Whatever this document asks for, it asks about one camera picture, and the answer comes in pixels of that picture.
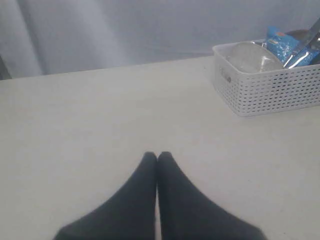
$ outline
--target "white basket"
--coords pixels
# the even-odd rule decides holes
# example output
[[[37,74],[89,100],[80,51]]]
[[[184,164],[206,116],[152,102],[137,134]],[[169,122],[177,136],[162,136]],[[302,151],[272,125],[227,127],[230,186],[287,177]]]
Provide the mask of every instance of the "white basket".
[[[214,51],[214,88],[239,116],[253,116],[320,104],[320,64],[259,73],[237,70],[226,59],[236,43]]]

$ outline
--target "blue snack bag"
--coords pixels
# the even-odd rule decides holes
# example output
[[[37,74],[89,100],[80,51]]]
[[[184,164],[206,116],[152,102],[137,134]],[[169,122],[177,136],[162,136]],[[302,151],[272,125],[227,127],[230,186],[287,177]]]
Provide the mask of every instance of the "blue snack bag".
[[[268,27],[266,34],[267,49],[276,55],[283,64],[285,64],[287,57],[291,55],[298,43],[299,41],[294,37],[279,31],[275,26]],[[319,51],[305,47],[298,55],[290,60],[287,68],[309,65],[312,59],[319,53]]]

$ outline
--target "plastic basket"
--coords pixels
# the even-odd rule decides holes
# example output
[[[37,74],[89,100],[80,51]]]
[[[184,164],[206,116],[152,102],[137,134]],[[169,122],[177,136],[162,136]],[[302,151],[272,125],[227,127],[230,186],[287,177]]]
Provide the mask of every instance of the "plastic basket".
[[[320,64],[245,73],[226,59],[235,44],[213,47],[214,77],[211,81],[237,115],[247,117],[320,104]]]

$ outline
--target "table surface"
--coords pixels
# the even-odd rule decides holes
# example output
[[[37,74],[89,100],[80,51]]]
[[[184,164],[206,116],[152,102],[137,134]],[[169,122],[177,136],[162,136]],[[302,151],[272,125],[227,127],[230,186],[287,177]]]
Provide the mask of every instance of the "table surface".
[[[269,240],[319,239],[320,107],[239,117],[209,81],[212,58],[1,81],[1,239],[51,240],[145,151],[171,151]]]

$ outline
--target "curtain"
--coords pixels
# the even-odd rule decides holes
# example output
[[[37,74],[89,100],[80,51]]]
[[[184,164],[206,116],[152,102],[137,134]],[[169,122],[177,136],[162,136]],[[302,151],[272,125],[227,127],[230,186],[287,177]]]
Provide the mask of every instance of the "curtain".
[[[13,78],[211,55],[309,28],[319,0],[1,0],[0,56]]]

